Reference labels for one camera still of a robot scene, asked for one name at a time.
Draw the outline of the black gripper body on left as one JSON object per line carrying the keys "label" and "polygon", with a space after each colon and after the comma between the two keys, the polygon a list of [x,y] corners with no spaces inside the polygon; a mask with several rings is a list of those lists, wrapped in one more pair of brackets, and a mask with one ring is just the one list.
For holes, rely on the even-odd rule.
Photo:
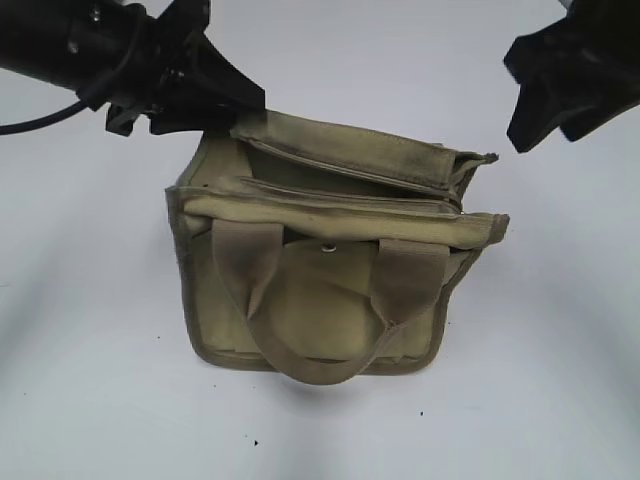
{"label": "black gripper body on left", "polygon": [[108,7],[104,1],[94,2],[90,19],[98,35],[105,37],[110,24],[126,17],[132,19],[132,28],[120,38],[115,58],[76,91],[78,100],[92,111],[107,104],[105,129],[130,135],[140,116],[164,109],[164,84],[186,56],[188,44],[209,25],[210,9],[209,1],[172,1],[154,18],[140,3]]}

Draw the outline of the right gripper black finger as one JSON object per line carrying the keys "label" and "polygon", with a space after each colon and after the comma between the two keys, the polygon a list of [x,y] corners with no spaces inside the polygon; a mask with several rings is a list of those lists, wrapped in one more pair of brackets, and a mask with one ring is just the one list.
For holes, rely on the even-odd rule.
{"label": "right gripper black finger", "polygon": [[534,79],[520,86],[507,136],[518,153],[526,153],[582,111],[580,98],[562,82]]}

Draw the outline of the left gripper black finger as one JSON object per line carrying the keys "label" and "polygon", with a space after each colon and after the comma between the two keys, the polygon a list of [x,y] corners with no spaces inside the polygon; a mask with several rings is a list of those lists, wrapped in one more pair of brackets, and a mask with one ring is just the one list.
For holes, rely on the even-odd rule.
{"label": "left gripper black finger", "polygon": [[189,79],[207,105],[238,111],[263,111],[265,91],[231,64],[204,33],[189,46]]}
{"label": "left gripper black finger", "polygon": [[200,103],[151,101],[147,104],[149,131],[153,135],[187,131],[228,131],[240,103],[230,98],[201,99]]}

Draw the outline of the black gripper body on right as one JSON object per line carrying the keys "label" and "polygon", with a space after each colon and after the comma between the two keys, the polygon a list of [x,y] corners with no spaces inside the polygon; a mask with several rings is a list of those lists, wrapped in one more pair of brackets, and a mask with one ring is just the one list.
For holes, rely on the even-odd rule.
{"label": "black gripper body on right", "polygon": [[565,17],[517,37],[503,64],[519,91],[534,79],[554,79],[580,98],[583,111],[556,128],[575,142],[639,105],[639,3],[562,5]]}

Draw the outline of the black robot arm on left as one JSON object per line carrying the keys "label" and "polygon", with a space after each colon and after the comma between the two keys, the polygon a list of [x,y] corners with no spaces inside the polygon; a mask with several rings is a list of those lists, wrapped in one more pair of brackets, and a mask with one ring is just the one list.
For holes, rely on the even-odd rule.
{"label": "black robot arm on left", "polygon": [[4,1],[2,68],[75,93],[72,105],[4,125],[3,135],[46,128],[85,111],[106,113],[106,131],[154,135],[230,128],[265,109],[264,90],[207,38],[211,4],[172,1],[158,16],[120,1]]}

